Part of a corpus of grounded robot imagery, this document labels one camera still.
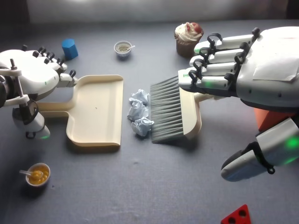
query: white robotic hand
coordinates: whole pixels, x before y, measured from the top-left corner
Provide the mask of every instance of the white robotic hand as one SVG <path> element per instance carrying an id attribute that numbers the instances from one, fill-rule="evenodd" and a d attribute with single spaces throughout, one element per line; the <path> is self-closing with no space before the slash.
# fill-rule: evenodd
<path id="1" fill-rule="evenodd" d="M 75 86 L 76 71 L 64 73 L 67 69 L 64 61 L 56 60 L 43 47 L 38 51 L 26 50 L 23 45 L 22 50 L 0 53 L 0 108 L 19 105 L 13 108 L 15 125 L 28 139 L 45 139 L 50 132 L 35 101 L 48 96 L 56 87 Z"/>
<path id="2" fill-rule="evenodd" d="M 197 45 L 199 56 L 179 76 L 179 86 L 192 92 L 239 97 L 246 105 L 279 112 L 299 109 L 299 27 L 281 27 L 251 35 L 222 38 L 210 34 Z M 228 181 L 247 179 L 299 157 L 299 115 L 256 136 L 221 168 Z"/>

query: orange box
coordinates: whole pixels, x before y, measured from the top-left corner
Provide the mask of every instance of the orange box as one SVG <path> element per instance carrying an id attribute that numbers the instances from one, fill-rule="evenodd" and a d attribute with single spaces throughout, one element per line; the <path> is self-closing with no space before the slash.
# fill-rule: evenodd
<path id="1" fill-rule="evenodd" d="M 295 113 L 281 113 L 275 111 L 265 111 L 262 109 L 254 108 L 256 115 L 257 127 L 260 132 L 266 131 L 269 128 L 277 125 L 279 122 L 294 116 Z"/>

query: yellow food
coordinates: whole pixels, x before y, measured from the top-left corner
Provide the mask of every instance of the yellow food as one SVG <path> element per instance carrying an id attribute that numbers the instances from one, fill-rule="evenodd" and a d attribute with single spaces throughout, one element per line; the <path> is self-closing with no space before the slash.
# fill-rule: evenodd
<path id="1" fill-rule="evenodd" d="M 38 185 L 45 182 L 48 179 L 49 169 L 46 166 L 36 166 L 31 171 L 33 172 L 33 176 L 28 176 L 28 180 L 31 184 Z"/>

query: chocolate cupcake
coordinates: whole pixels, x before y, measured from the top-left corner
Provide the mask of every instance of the chocolate cupcake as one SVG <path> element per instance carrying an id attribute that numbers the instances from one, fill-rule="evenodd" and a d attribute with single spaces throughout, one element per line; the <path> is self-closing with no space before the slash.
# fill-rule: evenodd
<path id="1" fill-rule="evenodd" d="M 203 34 L 204 31 L 200 25 L 195 22 L 187 22 L 178 26 L 174 32 L 174 38 L 177 41 L 177 53 L 182 57 L 193 57 L 194 48 Z"/>

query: gray tablecloth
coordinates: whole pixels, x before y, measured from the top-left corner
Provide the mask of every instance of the gray tablecloth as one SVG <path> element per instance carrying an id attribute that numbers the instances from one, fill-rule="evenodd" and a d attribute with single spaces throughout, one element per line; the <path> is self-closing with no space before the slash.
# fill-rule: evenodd
<path id="1" fill-rule="evenodd" d="M 221 21 L 200 23 L 204 38 L 249 34 L 299 21 Z M 12 108 L 0 110 L 0 223 L 4 224 L 218 224 L 247 204 L 252 223 L 299 223 L 297 161 L 241 182 L 220 176 L 223 162 L 258 133 L 253 109 L 237 98 L 200 104 L 202 129 L 191 142 L 152 144 L 137 138 L 126 116 L 128 98 L 139 88 L 177 75 L 188 60 L 177 55 L 178 24 L 77 24 L 2 27 L 0 50 L 45 46 L 63 55 L 61 41 L 75 40 L 79 57 L 67 62 L 77 77 L 119 74 L 124 78 L 122 137 L 114 153 L 82 153 L 67 138 L 67 120 L 50 119 L 47 140 L 27 140 L 13 125 Z M 113 45 L 136 45 L 119 61 Z M 66 101 L 71 88 L 56 89 L 44 101 Z M 44 191 L 32 192 L 19 169 L 37 162 L 52 172 Z"/>

